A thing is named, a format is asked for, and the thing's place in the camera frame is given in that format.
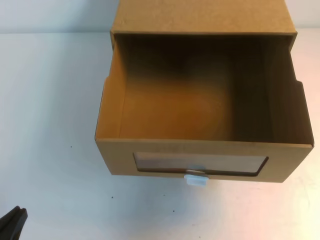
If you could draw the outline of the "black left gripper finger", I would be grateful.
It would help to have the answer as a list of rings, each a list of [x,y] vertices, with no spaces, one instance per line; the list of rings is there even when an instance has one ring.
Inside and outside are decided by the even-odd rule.
[[[19,240],[27,220],[27,210],[14,207],[0,218],[0,240]]]

